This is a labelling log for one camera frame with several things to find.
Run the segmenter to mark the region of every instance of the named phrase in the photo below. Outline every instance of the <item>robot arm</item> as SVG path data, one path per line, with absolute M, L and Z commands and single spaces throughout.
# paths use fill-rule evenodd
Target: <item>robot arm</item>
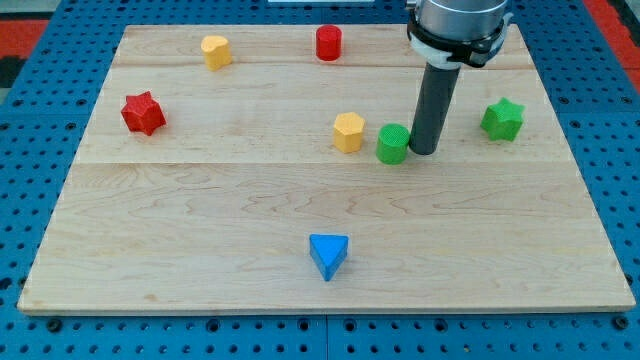
M 409 142 L 415 153 L 436 150 L 462 64 L 483 67 L 500 51 L 512 17 L 507 2 L 407 2 L 411 46 L 427 61 Z

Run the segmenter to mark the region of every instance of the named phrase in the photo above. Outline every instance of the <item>green block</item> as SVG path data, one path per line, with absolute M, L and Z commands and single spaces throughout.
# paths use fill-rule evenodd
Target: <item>green block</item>
M 524 106 L 512 103 L 506 98 L 489 105 L 480 126 L 489 134 L 489 140 L 515 140 L 522 126 Z
M 407 157 L 409 130 L 400 124 L 387 124 L 378 134 L 376 156 L 387 165 L 400 164 Z

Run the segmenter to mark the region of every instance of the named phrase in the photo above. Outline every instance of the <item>blue triangle block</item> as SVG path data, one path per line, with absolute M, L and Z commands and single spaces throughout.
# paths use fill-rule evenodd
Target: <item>blue triangle block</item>
M 324 281 L 329 281 L 347 257 L 349 237 L 344 235 L 311 234 L 311 258 Z

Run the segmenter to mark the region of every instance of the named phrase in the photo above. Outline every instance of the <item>blue perforated surface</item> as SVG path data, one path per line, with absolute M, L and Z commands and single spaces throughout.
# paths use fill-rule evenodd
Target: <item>blue perforated surface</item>
M 640 99 L 580 1 L 514 0 L 535 65 L 636 297 Z M 0 106 L 0 357 L 636 359 L 640 316 L 29 318 L 15 303 L 125 25 L 404 23 L 402 1 L 65 0 Z

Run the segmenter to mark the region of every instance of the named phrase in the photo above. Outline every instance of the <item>yellow hexagonal block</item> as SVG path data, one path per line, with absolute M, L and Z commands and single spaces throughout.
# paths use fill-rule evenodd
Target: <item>yellow hexagonal block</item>
M 224 36 L 205 36 L 200 43 L 204 62 L 211 71 L 216 71 L 225 65 L 231 64 L 231 49 L 229 40 Z
M 345 154 L 360 150 L 364 123 L 354 112 L 338 114 L 333 125 L 333 145 Z

